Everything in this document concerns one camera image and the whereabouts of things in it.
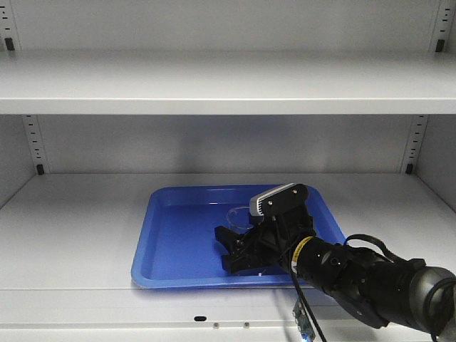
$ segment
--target shelf bracket slot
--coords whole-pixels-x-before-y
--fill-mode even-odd
[[[432,31],[430,40],[429,52],[445,52],[455,11],[456,0],[440,0],[435,17],[434,30]]]
[[[21,50],[11,0],[0,0],[0,38],[4,50]]]
[[[41,129],[37,115],[22,115],[24,130],[26,131],[28,148],[35,167],[35,172],[38,175],[49,173],[48,159],[44,149],[43,138],[41,137]]]
[[[407,145],[403,156],[401,173],[414,173],[420,155],[429,115],[414,115],[408,133]]]

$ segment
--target shelving unit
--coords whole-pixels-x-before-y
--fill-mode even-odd
[[[0,340],[300,341],[289,287],[132,283],[161,187],[302,182],[345,235],[456,273],[455,9],[0,0]],[[331,342],[429,341],[304,291]]]

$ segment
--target white metal shelf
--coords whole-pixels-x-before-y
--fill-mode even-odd
[[[201,333],[204,341],[232,341],[233,336],[269,341],[267,332],[277,341],[294,341],[299,335],[292,333],[293,289],[149,291],[130,279],[151,192],[174,185],[291,181],[316,187],[346,235],[374,234],[402,257],[424,257],[428,264],[455,271],[456,214],[414,176],[35,176],[0,210],[0,302],[5,309],[0,312],[0,337],[33,341],[34,330],[29,329],[39,328],[50,341],[69,335],[77,341],[84,334],[104,341],[112,336],[108,331],[119,332],[112,341],[122,336],[177,341],[187,333]],[[363,326],[317,290],[306,291],[330,341],[352,341],[353,334],[364,341],[398,339],[392,336],[427,340],[424,333],[404,327],[376,331]],[[196,315],[208,321],[194,322]],[[245,321],[250,332],[242,330]],[[213,330],[214,322],[220,322],[220,329]]]
[[[444,53],[0,54],[5,114],[455,113]]]
[[[456,271],[456,214],[410,175],[43,175],[0,211],[0,289],[131,289],[152,192],[282,182],[319,189],[345,235],[373,234],[406,259],[424,257]]]

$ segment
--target tray rim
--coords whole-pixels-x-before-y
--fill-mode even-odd
[[[262,288],[267,287],[283,287],[290,286],[291,278],[288,274],[271,274],[261,276],[264,279],[263,284],[258,284],[258,281],[252,281],[252,275],[248,276],[231,276],[231,277],[209,277],[209,278],[184,278],[184,279],[150,279],[143,276],[141,269],[143,267],[143,260],[145,258],[145,252],[148,246],[148,237],[150,231],[152,230],[152,218],[154,213],[159,207],[160,195],[163,192],[169,190],[185,190],[185,189],[198,189],[198,190],[237,190],[239,188],[248,188],[248,187],[275,187],[280,184],[245,184],[245,185],[195,185],[195,186],[171,186],[171,187],[162,187],[158,190],[155,190],[151,195],[149,202],[147,204],[146,214],[143,220],[143,226],[141,228],[140,236],[138,239],[138,245],[135,251],[135,256],[133,259],[133,265],[131,267],[131,277],[133,283],[140,288],[144,289],[228,289],[228,288]],[[321,212],[324,215],[325,220],[332,226],[337,229],[333,232],[336,235],[336,239],[339,242],[343,242],[345,235],[342,232],[342,229],[339,227],[336,219],[331,214],[328,206],[326,205],[323,197],[320,192],[312,187],[311,185],[306,185],[309,189],[309,196],[313,196],[314,201],[319,201],[320,204],[323,204],[324,210]]]

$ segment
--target lower shelf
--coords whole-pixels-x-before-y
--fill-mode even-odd
[[[0,328],[83,324],[134,330],[138,322],[140,328],[189,328],[198,315],[208,315],[208,328],[214,320],[231,322],[232,328],[248,320],[258,327],[292,326],[292,289],[147,291],[130,278],[155,190],[286,182],[318,189],[346,236],[372,234],[405,259],[422,257],[429,265],[456,271],[456,214],[414,176],[43,175],[0,210],[0,302],[7,308],[0,311]],[[332,300],[313,295],[315,290],[307,291],[321,312],[339,309]],[[323,320],[336,318],[349,317],[338,311]]]

